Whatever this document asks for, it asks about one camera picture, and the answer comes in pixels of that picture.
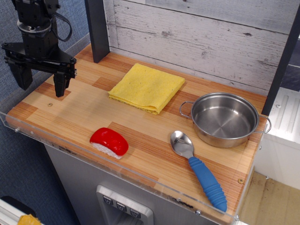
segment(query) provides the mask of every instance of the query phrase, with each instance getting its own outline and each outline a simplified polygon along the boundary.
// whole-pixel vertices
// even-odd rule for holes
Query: metal pan
[[[191,116],[182,113],[184,104],[193,104]],[[268,117],[258,115],[255,107],[244,98],[230,93],[211,93],[195,102],[186,101],[180,106],[181,115],[193,120],[195,132],[206,143],[231,148],[246,142],[252,133],[267,133],[271,130]],[[259,117],[270,123],[267,131],[255,131]]]

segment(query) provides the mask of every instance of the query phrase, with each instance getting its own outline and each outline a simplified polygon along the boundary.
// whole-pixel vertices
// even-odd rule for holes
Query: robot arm
[[[76,59],[58,47],[58,40],[67,41],[72,34],[70,22],[56,13],[58,0],[12,0],[18,12],[17,26],[22,33],[22,43],[3,43],[5,62],[17,81],[26,90],[32,82],[32,69],[53,73],[57,97],[64,95],[71,78],[75,78]],[[70,26],[66,39],[57,34],[56,18]]]

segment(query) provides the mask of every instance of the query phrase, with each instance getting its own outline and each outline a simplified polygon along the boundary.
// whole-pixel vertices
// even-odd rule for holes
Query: spoon head
[[[181,131],[176,130],[171,134],[171,146],[180,156],[185,158],[191,158],[194,156],[194,146],[191,140]]]

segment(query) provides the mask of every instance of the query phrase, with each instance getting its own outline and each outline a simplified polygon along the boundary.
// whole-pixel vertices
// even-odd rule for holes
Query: yellow object
[[[17,225],[41,225],[41,222],[29,214],[21,216]]]
[[[108,93],[109,98],[159,114],[184,81],[182,77],[136,63]]]

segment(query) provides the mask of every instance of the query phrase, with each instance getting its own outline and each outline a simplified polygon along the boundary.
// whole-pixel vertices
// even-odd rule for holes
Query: white wooden wall
[[[267,95],[300,0],[104,0],[110,50]]]

